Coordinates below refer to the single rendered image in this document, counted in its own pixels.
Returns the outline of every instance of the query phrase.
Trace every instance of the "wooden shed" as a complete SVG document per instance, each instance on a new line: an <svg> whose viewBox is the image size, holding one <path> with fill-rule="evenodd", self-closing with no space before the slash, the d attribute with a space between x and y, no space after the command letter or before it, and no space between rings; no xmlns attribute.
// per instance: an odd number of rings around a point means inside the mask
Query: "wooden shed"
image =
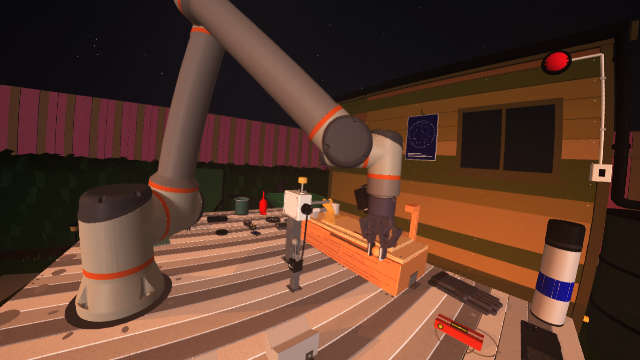
<svg viewBox="0 0 640 360"><path fill-rule="evenodd" d="M634 40L637 25L631 28ZM402 134L403 154L408 118L438 114L435 160L403 159L395 218L408 231L411 214L404 212L405 205L420 205L417 240L429 246L430 264L531 301L549 219L584 225L567 314L578 332L602 243L610 186L589 180L591 164L599 158L602 106L607 129L603 163L612 158L614 37L603 34L594 29L336 99L370 129ZM559 75L541 68L553 51L574 59ZM578 60L597 54L603 57ZM367 183L366 169L333 167L329 181L329 196L342 212L365 216L356 206L354 190Z"/></svg>

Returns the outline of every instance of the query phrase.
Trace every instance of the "window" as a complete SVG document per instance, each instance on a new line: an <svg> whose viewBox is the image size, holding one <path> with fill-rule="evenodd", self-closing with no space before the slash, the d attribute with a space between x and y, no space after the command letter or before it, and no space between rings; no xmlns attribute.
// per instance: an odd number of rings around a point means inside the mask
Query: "window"
<svg viewBox="0 0 640 360"><path fill-rule="evenodd" d="M461 174L559 179L562 99L460 109L458 115Z"/></svg>

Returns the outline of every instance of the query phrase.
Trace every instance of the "red spirit level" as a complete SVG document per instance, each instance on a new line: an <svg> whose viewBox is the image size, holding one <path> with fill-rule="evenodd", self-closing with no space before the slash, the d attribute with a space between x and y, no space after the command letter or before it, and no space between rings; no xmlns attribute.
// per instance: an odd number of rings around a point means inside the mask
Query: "red spirit level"
<svg viewBox="0 0 640 360"><path fill-rule="evenodd" d="M460 340L478 351L482 350L484 335L460 325L442 314L438 314L434 326L454 339Z"/></svg>

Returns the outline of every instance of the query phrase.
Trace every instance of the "circular diagram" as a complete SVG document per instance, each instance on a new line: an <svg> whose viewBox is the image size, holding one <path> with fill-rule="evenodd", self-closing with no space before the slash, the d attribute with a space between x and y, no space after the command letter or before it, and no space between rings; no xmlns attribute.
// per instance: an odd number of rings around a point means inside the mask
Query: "circular diagram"
<svg viewBox="0 0 640 360"><path fill-rule="evenodd" d="M436 129L432 123L426 120L420 120L409 128L407 140L418 149L425 148L436 139Z"/></svg>

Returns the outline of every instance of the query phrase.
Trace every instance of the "bottle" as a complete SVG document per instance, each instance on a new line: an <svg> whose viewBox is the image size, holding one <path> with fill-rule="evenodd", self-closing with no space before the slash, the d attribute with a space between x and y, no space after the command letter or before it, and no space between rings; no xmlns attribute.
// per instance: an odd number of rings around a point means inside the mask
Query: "bottle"
<svg viewBox="0 0 640 360"><path fill-rule="evenodd" d="M264 198L264 191L262 192L262 200L260 200L260 215L267 215L267 200Z"/></svg>

